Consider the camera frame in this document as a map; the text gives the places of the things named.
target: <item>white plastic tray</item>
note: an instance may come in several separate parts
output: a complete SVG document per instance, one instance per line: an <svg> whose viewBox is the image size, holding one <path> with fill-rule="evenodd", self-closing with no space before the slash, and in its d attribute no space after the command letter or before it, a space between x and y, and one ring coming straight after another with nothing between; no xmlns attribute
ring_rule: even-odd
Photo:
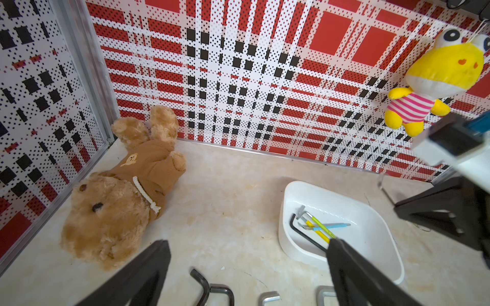
<svg viewBox="0 0 490 306"><path fill-rule="evenodd" d="M279 243L289 257L329 270L325 254L289 226L292 214L297 214L301 205L322 223L350 223L351 226L334 228L331 231L395 284L402 282L405 270L400 254L386 222L377 211L362 202L300 181L287 185L279 217ZM315 232L303 230L297 220L294 225L328 248L327 243Z"/></svg>

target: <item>white rope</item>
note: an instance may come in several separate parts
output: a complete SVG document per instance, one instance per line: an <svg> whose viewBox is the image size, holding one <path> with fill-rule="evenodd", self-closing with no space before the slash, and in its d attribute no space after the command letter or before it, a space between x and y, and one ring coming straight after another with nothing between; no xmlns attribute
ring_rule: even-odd
<svg viewBox="0 0 490 306"><path fill-rule="evenodd" d="M138 189L138 191L141 193L141 195L150 203L150 208L155 212L155 214L158 214L158 212L160 211L161 207L160 206L157 206L155 201L153 201L150 196L145 192L145 190L143 189L143 187L141 186L140 184L140 181L138 181L138 177L137 176L133 176L133 183L134 183L134 186L136 186L136 188Z"/></svg>
<svg viewBox="0 0 490 306"><path fill-rule="evenodd" d="M480 33L480 31L483 29L483 25L485 24L484 21L481 21L480 22L480 25L478 26L478 28L476 28L476 31L473 32L473 34L471 35L471 37L468 39L468 42L471 43L471 41L473 40L473 38L476 37L476 35L478 35Z"/></svg>

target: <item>wall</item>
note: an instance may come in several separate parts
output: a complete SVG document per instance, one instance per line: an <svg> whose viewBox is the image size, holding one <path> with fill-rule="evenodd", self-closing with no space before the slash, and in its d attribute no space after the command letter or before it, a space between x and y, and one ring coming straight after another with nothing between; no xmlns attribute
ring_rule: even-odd
<svg viewBox="0 0 490 306"><path fill-rule="evenodd" d="M424 165L403 128L383 124L386 94L406 85L403 74L440 31L456 26L469 37L479 22L425 1L389 2L87 5L121 116L148 119L163 104L178 115L181 138L430 181L448 166ZM444 101L473 118L489 94L485 76ZM429 115L425 127L438 119Z"/></svg>
<svg viewBox="0 0 490 306"><path fill-rule="evenodd" d="M1 262L104 140L48 1L3 0L0 17Z"/></svg>

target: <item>red and white plaid wall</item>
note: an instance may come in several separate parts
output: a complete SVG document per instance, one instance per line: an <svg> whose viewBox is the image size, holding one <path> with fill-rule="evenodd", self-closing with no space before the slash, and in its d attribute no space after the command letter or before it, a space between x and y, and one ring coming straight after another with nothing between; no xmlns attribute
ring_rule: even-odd
<svg viewBox="0 0 490 306"><path fill-rule="evenodd" d="M383 124L387 92L448 25L479 21L417 0L89 0L122 117L152 105L179 137L431 181L403 129ZM485 64L483 75L488 72ZM445 99L474 118L490 76ZM439 118L429 115L425 127Z"/></svg>

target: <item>beige floor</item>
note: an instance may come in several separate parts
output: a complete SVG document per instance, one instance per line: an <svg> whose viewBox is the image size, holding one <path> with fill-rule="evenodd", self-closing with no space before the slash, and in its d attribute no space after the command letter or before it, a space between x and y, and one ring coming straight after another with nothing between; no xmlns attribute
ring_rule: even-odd
<svg viewBox="0 0 490 306"><path fill-rule="evenodd" d="M284 188L295 180L376 209L405 265L401 287L424 305L488 305L490 270L480 253L398 219L375 186L377 174L193 142L178 141L177 149L187 156L188 171L143 243L170 243L172 260L159 305L196 304L201 288L189 276L192 267L210 282L230 286L237 305L256 305L261 293L273 290L281 294L274 305L316 305L316 288L331 285L330 276L290 259L277 238ZM118 141L96 170L109 169L124 156ZM385 185L397 200L431 186L390 177ZM68 199L0 278L2 305L74 305L114 274L73 260L60 249L69 210ZM227 303L211 295L207 305Z"/></svg>

